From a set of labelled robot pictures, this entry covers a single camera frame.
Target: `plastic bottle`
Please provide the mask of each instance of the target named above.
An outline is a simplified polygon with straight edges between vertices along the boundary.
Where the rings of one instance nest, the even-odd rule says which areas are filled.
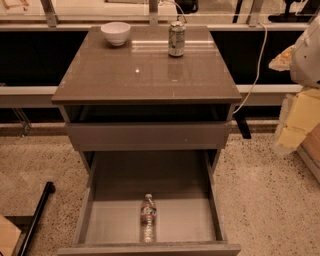
[[[156,222],[157,207],[151,194],[146,194],[141,204],[141,233],[140,241],[151,243],[156,241]]]

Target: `speckled floor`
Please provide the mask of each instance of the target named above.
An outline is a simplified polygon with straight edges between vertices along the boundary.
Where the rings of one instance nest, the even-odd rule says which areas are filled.
[[[240,256],[320,255],[320,185],[298,154],[273,153],[271,131],[233,133],[220,156],[214,178],[229,243]],[[88,175],[62,125],[18,134],[0,125],[0,214],[32,215],[53,181],[29,255],[56,255],[72,243]]]

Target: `soda can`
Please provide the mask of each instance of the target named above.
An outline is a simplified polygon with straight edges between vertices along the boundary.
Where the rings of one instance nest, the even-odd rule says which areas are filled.
[[[169,27],[169,55],[183,55],[186,26],[181,21],[173,21]]]

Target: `white cable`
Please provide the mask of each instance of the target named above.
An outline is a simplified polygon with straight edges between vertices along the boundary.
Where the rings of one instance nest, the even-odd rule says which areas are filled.
[[[268,36],[268,29],[265,25],[263,25],[262,23],[259,23],[263,28],[264,28],[264,39],[263,39],[263,43],[262,43],[262,46],[261,46],[261,50],[260,50],[260,55],[259,55],[259,60],[258,60],[258,64],[257,64],[257,76],[256,76],[256,80],[254,81],[254,83],[251,85],[251,88],[247,94],[247,96],[245,97],[245,99],[242,101],[242,103],[239,105],[239,107],[237,108],[236,111],[233,112],[233,114],[237,113],[242,107],[243,105],[246,103],[246,101],[248,100],[253,88],[255,87],[258,79],[259,79],[259,76],[260,76],[260,63],[261,63],[261,59],[262,59],[262,54],[263,54],[263,51],[264,51],[264,47],[266,45],[266,41],[267,41],[267,36]]]
[[[184,15],[184,12],[183,12],[183,10],[181,9],[181,7],[180,7],[180,5],[178,5],[175,1],[171,1],[171,0],[163,0],[164,2],[169,2],[169,3],[172,3],[172,4],[175,4],[178,8],[179,8],[179,10],[181,11],[181,14],[182,14],[182,17],[184,18],[184,21],[185,21],[185,23],[187,23],[187,19],[186,19],[186,16]]]

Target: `white bowl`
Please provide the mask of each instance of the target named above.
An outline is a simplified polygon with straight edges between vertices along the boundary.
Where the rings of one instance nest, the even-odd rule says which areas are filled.
[[[125,22],[110,22],[101,26],[104,38],[114,46],[123,45],[130,34],[131,26]]]

